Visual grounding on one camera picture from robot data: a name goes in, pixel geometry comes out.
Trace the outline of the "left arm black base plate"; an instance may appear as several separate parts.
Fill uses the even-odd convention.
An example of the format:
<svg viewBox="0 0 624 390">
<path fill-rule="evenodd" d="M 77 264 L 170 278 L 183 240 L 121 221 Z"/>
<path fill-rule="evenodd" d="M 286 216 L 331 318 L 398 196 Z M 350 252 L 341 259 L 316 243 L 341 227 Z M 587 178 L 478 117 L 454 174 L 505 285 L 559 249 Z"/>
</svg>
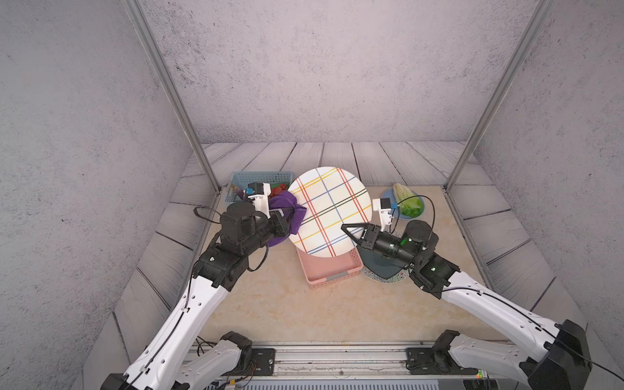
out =
<svg viewBox="0 0 624 390">
<path fill-rule="evenodd" d="M 209 368 L 218 376 L 271 376 L 274 373 L 276 350 L 216 346 L 202 357 L 208 358 Z"/>
</svg>

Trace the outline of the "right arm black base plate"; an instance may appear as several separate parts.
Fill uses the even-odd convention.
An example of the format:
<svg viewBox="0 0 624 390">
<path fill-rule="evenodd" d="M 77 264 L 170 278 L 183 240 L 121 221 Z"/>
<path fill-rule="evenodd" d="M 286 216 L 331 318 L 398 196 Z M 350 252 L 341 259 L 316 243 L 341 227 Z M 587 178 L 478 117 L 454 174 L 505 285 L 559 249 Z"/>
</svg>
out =
<svg viewBox="0 0 624 390">
<path fill-rule="evenodd" d="M 432 348 L 409 348 L 406 350 L 406 370 L 411 375 L 473 375 L 479 371 L 460 367 L 448 351 L 435 351 Z"/>
</svg>

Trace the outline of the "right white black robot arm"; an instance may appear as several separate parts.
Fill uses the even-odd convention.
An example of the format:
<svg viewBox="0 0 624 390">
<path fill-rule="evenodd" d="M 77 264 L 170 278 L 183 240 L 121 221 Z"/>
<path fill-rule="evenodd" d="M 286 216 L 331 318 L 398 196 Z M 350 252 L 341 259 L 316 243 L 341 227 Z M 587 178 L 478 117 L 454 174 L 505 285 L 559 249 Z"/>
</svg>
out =
<svg viewBox="0 0 624 390">
<path fill-rule="evenodd" d="M 401 237 L 371 223 L 343 224 L 341 229 L 357 246 L 409 270 L 422 291 L 471 313 L 508 339 L 501 344 L 446 331 L 437 341 L 438 356 L 532 389 L 585 388 L 598 365 L 591 359 L 585 330 L 568 319 L 558 323 L 537 315 L 477 282 L 435 252 L 438 237 L 428 223 L 410 221 Z"/>
</svg>

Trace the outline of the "dark teal square plate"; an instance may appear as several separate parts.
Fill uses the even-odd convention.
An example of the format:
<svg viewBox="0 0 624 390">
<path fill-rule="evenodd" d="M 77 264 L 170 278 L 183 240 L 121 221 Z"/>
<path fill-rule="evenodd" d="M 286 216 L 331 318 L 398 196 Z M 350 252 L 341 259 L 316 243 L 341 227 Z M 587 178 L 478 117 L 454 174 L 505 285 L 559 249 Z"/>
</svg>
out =
<svg viewBox="0 0 624 390">
<path fill-rule="evenodd" d="M 383 284 L 393 284 L 405 280 L 409 276 L 406 269 L 401 269 L 388 263 L 384 256 L 357 247 L 358 254 L 362 260 L 362 274 L 373 281 Z"/>
</svg>

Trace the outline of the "purple cloth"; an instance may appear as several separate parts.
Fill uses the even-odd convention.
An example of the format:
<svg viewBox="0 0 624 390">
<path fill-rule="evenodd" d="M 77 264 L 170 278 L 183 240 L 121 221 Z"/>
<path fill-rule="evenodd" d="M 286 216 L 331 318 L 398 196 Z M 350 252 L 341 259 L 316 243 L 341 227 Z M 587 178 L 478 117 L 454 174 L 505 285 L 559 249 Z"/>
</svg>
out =
<svg viewBox="0 0 624 390">
<path fill-rule="evenodd" d="M 292 235 L 297 235 L 307 213 L 307 209 L 298 203 L 297 198 L 286 190 L 269 200 L 269 210 L 282 211 L 289 228 L 285 237 L 274 237 L 271 239 L 268 242 L 269 248 L 281 244 Z"/>
</svg>

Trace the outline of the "plaid striped white plate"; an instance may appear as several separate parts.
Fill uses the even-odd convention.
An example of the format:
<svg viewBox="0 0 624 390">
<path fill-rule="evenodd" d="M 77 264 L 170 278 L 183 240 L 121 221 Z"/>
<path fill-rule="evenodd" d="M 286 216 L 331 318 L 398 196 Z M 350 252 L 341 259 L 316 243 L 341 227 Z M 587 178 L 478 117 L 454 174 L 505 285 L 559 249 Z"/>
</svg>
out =
<svg viewBox="0 0 624 390">
<path fill-rule="evenodd" d="M 334 258 L 347 254 L 355 245 L 343 224 L 372 221 L 372 200 L 365 185 L 351 172 L 339 167 L 317 167 L 297 177 L 289 187 L 297 205 L 305 208 L 298 232 L 290 237 L 305 254 Z"/>
</svg>

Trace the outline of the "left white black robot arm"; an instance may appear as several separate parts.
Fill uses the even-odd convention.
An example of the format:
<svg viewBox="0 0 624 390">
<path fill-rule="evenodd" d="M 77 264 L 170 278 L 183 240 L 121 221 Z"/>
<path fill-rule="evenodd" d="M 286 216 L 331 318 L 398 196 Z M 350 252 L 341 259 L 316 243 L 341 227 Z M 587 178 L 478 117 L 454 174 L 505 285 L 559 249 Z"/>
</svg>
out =
<svg viewBox="0 0 624 390">
<path fill-rule="evenodd" d="M 208 319 L 251 271 L 249 258 L 275 238 L 288 237 L 295 209 L 260 211 L 248 202 L 232 203 L 219 217 L 219 232 L 193 265 L 188 285 L 145 351 L 123 374 L 111 374 L 104 389 L 205 389 L 222 375 L 244 370 L 252 342 L 225 334 L 209 351 L 186 363 Z"/>
</svg>

